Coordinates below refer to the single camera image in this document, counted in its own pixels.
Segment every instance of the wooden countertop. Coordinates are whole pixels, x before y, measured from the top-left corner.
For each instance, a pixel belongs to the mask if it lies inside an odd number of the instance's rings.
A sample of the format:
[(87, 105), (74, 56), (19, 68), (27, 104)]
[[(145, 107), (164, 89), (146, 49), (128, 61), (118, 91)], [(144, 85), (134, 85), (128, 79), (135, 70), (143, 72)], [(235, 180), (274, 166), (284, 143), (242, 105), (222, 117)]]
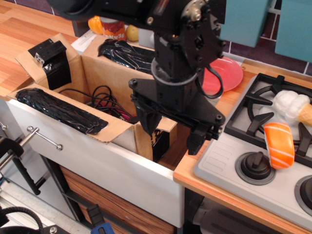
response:
[[(309, 81), (309, 78), (303, 75), (248, 60), (246, 60), (241, 67), (244, 71), (243, 81), (235, 89), (225, 92), (216, 106), (225, 116), (229, 114), (249, 80), (258, 73), (264, 73), (273, 77), (284, 75), (287, 81), (312, 88), (312, 83)], [(208, 144), (209, 142), (206, 141), (196, 156), (186, 154), (183, 157), (174, 171), (175, 182), (281, 233), (312, 233), (195, 176), (194, 167)]]
[(70, 20), (0, 0), (0, 98), (32, 82), (15, 57), (58, 33), (77, 39)]

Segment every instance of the tangled wires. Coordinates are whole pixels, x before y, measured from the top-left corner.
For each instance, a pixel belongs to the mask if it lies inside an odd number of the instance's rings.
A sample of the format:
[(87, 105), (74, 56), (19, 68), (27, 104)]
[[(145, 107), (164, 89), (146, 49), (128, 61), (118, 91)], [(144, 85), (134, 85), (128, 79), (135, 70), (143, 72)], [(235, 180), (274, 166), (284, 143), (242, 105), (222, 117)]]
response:
[[(103, 92), (97, 93), (99, 89), (105, 89)], [(77, 89), (63, 89), (59, 91), (62, 93), (64, 91), (75, 91), (81, 94), (84, 94), (91, 98), (91, 102), (88, 103), (91, 107), (100, 110), (102, 112), (108, 113), (110, 115), (116, 116), (122, 120), (128, 121), (133, 116), (129, 114), (118, 102), (117, 99), (112, 95), (112, 90), (107, 85), (98, 86), (92, 93), (89, 95)]]

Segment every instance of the can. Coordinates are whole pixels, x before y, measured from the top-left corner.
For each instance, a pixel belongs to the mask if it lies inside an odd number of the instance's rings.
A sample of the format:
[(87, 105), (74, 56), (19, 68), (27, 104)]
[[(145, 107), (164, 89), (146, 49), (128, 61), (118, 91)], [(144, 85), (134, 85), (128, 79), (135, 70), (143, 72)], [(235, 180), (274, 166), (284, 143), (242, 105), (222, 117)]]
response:
[(125, 23), (116, 19), (109, 19), (100, 17), (104, 36), (117, 39), (117, 40), (127, 40), (125, 33)]

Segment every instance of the red plate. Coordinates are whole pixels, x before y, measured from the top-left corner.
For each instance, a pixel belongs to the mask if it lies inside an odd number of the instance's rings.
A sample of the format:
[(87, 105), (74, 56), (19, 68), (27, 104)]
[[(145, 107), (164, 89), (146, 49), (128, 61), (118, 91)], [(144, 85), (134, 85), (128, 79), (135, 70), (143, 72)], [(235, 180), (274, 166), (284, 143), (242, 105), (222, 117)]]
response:
[[(231, 90), (238, 86), (243, 79), (243, 70), (230, 58), (218, 58), (210, 63), (222, 78), (224, 91)], [(209, 94), (215, 94), (220, 89), (220, 82), (218, 78), (205, 68), (205, 77), (203, 84), (204, 91)]]

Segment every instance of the black knob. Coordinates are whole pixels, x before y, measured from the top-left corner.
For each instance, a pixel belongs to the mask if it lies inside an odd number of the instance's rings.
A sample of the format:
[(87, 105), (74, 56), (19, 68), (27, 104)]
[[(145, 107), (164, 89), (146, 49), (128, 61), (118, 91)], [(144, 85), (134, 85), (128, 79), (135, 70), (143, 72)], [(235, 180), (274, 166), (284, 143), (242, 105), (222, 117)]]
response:
[(300, 195), (303, 202), (312, 209), (312, 178), (305, 180), (300, 186)]
[(262, 180), (271, 173), (269, 160), (262, 152), (250, 153), (241, 161), (242, 172), (251, 179)]

